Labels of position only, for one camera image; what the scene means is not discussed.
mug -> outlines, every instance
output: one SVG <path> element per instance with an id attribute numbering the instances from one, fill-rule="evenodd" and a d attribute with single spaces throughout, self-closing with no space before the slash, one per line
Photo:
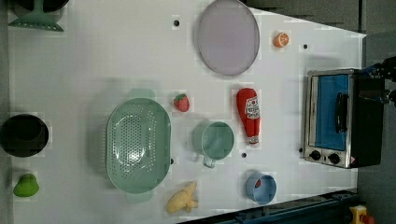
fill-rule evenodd
<path id="1" fill-rule="evenodd" d="M 192 143 L 204 155 L 204 166 L 215 167 L 215 162 L 224 159 L 233 149 L 233 130 L 221 121 L 203 121 L 193 132 Z"/>

black bowl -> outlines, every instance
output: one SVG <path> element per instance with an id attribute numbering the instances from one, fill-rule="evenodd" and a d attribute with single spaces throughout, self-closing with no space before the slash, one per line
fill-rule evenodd
<path id="1" fill-rule="evenodd" d="M 34 8 L 35 0 L 12 0 L 16 4 L 24 7 L 30 11 Z M 64 7 L 69 0 L 44 0 L 44 12 L 53 12 Z"/>
<path id="2" fill-rule="evenodd" d="M 43 120 L 33 115 L 17 115 L 0 128 L 0 145 L 16 157 L 31 157 L 46 146 L 49 129 Z"/>

white tabletop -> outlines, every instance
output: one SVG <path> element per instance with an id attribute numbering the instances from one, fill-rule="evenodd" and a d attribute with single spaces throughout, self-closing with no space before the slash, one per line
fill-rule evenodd
<path id="1" fill-rule="evenodd" d="M 252 208 L 259 205 L 246 198 L 244 186 L 253 170 L 276 179 L 271 203 L 356 188 L 357 170 L 304 161 L 298 149 L 306 72 L 361 67 L 363 35 L 252 9 L 259 56 L 244 74 L 225 77 L 205 67 L 194 42 L 210 1 L 116 2 L 70 1 L 59 21 L 64 33 L 9 28 L 11 115 L 36 114 L 50 129 L 42 152 L 12 159 L 12 184 L 33 173 L 41 188 L 32 198 L 14 196 L 15 224 L 175 223 Z M 278 31 L 290 35 L 283 49 L 272 44 Z M 258 149 L 247 148 L 234 103 L 246 86 L 260 99 Z M 107 119 L 136 87 L 153 89 L 168 112 L 175 160 L 160 186 L 139 197 L 112 185 L 104 161 Z M 191 99 L 185 114 L 172 107 L 178 92 Z M 191 145 L 202 119 L 226 121 L 236 137 L 232 153 L 214 169 L 202 165 Z M 191 180 L 198 183 L 199 207 L 168 215 L 166 202 Z"/>

red ketchup bottle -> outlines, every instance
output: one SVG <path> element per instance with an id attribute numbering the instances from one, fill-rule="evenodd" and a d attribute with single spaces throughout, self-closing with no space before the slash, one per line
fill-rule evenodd
<path id="1" fill-rule="evenodd" d="M 245 126 L 247 141 L 257 147 L 260 132 L 260 109 L 257 93 L 250 88 L 244 88 L 236 94 L 236 105 L 239 117 Z"/>

toaster oven window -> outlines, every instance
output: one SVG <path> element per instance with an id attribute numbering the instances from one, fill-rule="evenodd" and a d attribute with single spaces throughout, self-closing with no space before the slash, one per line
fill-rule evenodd
<path id="1" fill-rule="evenodd" d="M 347 133 L 336 131 L 336 104 L 339 93 L 348 94 L 348 75 L 318 77 L 315 147 L 345 151 Z"/>

